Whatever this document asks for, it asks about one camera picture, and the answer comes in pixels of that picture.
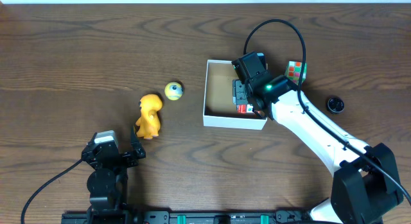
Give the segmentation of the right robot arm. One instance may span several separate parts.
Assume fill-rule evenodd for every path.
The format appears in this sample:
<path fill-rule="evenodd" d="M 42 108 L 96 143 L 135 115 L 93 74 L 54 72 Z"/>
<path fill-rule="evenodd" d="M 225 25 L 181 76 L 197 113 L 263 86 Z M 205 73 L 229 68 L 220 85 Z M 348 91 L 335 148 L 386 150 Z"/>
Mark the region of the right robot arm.
<path fill-rule="evenodd" d="M 371 147 L 345 132 L 304 95 L 305 62 L 274 78 L 263 59 L 251 52 L 232 61 L 247 101 L 292 131 L 333 177 L 330 198 L 308 211 L 311 223 L 377 223 L 410 198 L 386 145 Z"/>

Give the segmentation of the black round wheel toy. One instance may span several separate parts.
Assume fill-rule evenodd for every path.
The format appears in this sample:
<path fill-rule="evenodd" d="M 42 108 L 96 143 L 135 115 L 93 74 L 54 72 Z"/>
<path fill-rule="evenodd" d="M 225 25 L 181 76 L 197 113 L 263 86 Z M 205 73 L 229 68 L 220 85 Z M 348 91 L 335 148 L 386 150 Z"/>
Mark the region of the black round wheel toy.
<path fill-rule="evenodd" d="M 339 114 L 344 110 L 345 104 L 339 97 L 330 97 L 327 100 L 326 108 L 332 114 Z"/>

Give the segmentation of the multicoloured puzzle cube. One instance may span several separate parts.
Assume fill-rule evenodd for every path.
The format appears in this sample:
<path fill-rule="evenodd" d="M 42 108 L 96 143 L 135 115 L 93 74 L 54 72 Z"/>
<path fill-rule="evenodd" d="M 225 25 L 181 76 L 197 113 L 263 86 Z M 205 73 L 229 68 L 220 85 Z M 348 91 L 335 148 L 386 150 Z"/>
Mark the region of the multicoloured puzzle cube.
<path fill-rule="evenodd" d="M 306 79 L 306 69 L 302 71 L 302 63 L 289 61 L 284 75 L 290 79 L 294 84 L 298 85 L 300 82 L 300 75 L 302 75 L 302 82 Z"/>

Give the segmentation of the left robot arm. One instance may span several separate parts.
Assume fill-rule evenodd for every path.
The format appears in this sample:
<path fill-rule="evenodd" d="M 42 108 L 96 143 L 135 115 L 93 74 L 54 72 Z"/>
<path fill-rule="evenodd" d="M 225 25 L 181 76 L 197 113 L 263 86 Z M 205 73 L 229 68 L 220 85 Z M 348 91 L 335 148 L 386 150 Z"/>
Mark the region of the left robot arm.
<path fill-rule="evenodd" d="M 130 133 L 131 151 L 121 153 L 113 130 L 95 133 L 82 151 L 82 160 L 94 172 L 87 180 L 90 203 L 96 211 L 123 209 L 127 202 L 127 169 L 136 167 L 146 152 L 133 126 Z"/>

